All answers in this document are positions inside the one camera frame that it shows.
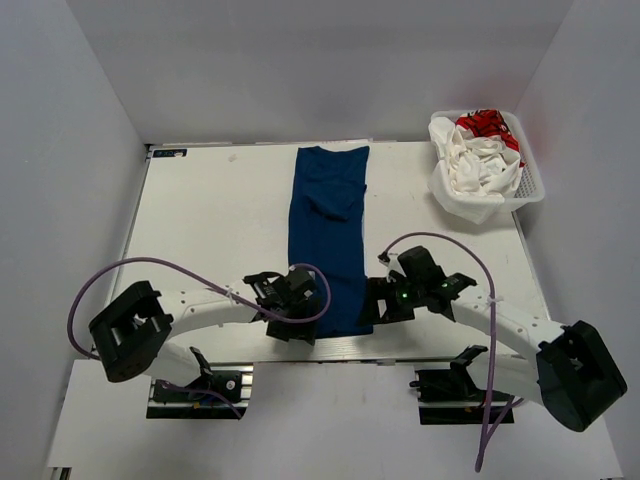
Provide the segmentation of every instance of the gray wall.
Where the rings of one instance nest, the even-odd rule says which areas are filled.
[[[420,140],[513,110],[571,0],[68,0],[145,142]]]
[[[71,300],[122,248],[145,154],[63,0],[3,3],[0,65],[0,465],[22,480],[61,407]]]
[[[547,190],[522,215],[552,315],[596,325],[629,383],[606,415],[640,478],[640,3],[579,1],[517,113]]]

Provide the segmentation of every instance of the laundry basket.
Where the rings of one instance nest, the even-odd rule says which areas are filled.
[[[470,110],[450,110],[436,112],[431,115],[431,119],[436,117],[446,117],[455,123],[461,115],[464,115],[469,111]],[[527,137],[522,130],[522,125],[520,125],[520,122],[512,113],[505,112],[504,110],[500,110],[500,113],[511,130],[511,133],[520,144],[520,157],[522,158],[522,161],[525,162],[525,166],[522,171],[522,179],[520,180],[520,185],[518,186],[518,190],[516,190],[516,194],[513,198],[505,198],[504,203],[498,209],[498,211],[501,212],[513,212],[527,203],[539,202],[542,200],[544,198],[544,186],[542,185],[542,179],[540,178],[538,167],[536,166],[533,154],[531,153],[531,147],[529,147]]]

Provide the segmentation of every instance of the folded blue garment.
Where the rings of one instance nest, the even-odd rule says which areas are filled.
[[[300,148],[289,207],[289,263],[310,263],[327,277],[332,303],[316,338],[365,335],[358,327],[366,293],[362,220],[369,147],[330,152]],[[326,292],[321,282],[319,294]]]

